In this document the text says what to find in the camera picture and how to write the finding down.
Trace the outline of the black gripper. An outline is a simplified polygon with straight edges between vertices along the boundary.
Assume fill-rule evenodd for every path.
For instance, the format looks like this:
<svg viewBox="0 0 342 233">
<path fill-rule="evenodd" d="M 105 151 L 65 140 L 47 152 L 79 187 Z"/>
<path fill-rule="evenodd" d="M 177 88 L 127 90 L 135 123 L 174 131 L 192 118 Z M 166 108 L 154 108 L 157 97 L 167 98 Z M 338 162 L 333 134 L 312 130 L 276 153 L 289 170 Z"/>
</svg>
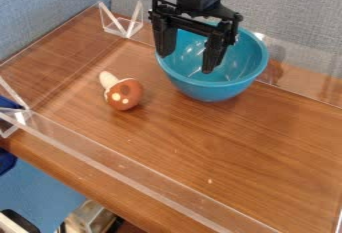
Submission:
<svg viewBox="0 0 342 233">
<path fill-rule="evenodd" d="M 187 2 L 190 0 L 177 3 L 153 0 L 149 19 L 153 22 L 157 52 L 161 57 L 174 52 L 179 29 L 205 36 L 202 72 L 210 74 L 221 65 L 229 45 L 237 41 L 244 16 L 225 7 L 220 0 L 205 8 L 187 7 Z"/>
</svg>

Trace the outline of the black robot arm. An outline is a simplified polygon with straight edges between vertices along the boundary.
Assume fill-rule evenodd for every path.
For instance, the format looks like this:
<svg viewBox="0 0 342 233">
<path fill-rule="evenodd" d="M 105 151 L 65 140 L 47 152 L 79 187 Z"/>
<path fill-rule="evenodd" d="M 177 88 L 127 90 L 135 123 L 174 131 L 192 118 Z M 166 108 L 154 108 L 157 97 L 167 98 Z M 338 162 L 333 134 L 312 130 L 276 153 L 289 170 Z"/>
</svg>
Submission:
<svg viewBox="0 0 342 233">
<path fill-rule="evenodd" d="M 161 57 L 173 54 L 178 30 L 208 38 L 202 72 L 210 74 L 221 65 L 228 48 L 237 42 L 241 13 L 229 9 L 222 0 L 151 0 L 149 19 L 153 24 L 157 52 Z"/>
</svg>

